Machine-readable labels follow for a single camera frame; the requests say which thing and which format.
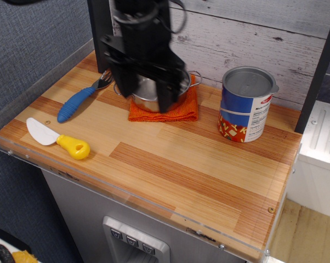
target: gray cabinet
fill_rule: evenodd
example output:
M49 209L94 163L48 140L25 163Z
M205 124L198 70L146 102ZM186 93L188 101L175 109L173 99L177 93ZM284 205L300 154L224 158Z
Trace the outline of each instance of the gray cabinet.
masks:
M193 235L111 200L74 181L47 171L43 171L43 174L85 263L116 263L112 254L122 254L116 251L117 249L128 253L125 256L125 263L143 262L139 260L139 254L143 253L142 249L134 250L130 244L122 241L120 243L116 237L110 236L110 228L103 226L103 221L109 218L112 218L113 222L120 222L131 230L136 230L136 235L144 233L149 238L168 245L171 263L245 262ZM142 237L138 235L136 239L139 239L139 246L143 247ZM148 258L153 261L146 262L159 262L154 256Z

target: control buttons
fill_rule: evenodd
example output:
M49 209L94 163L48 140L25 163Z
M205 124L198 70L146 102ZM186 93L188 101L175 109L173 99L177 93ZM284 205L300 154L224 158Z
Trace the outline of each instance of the control buttons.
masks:
M119 231L116 231L115 229L110 229L111 234L113 237L116 237L117 239L122 239L122 234Z
M134 247L138 247L138 241L132 237L126 236L126 240L127 243L129 243L130 245L134 246Z
M155 250L149 245L143 244L143 251L147 252L148 254L155 255Z

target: orange dish towel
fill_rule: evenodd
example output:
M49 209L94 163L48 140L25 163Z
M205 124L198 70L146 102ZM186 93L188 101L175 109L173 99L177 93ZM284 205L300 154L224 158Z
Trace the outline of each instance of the orange dish towel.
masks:
M191 83L195 82L195 76L191 75ZM185 101L172 111L166 113L148 112L138 108L131 101L128 120L131 122L168 122L198 120L198 98L196 86L188 89Z

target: screw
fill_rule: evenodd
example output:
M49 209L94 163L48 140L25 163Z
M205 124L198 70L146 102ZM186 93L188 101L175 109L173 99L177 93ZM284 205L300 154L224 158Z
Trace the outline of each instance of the screw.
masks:
M226 247L225 247L225 245L223 245L223 244L219 244L219 249L220 249L220 250L225 250Z
M275 208L273 208L273 207L269 207L269 208L268 208L268 211L269 211L269 213L273 214L273 213L275 212Z

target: wooden countertop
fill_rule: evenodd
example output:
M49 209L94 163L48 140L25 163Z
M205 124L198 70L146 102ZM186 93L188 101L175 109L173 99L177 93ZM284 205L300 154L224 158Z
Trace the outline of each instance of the wooden countertop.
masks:
M0 131L0 145L258 261L276 216L270 208L279 208L300 144L301 135L293 132L299 112L271 105L262 136L241 144L218 131L219 89L197 87L197 122L150 123L130 122L129 100L111 85L59 124L63 103L99 77L91 53ZM87 141L89 157L76 161L57 144L40 145L26 129L29 117Z

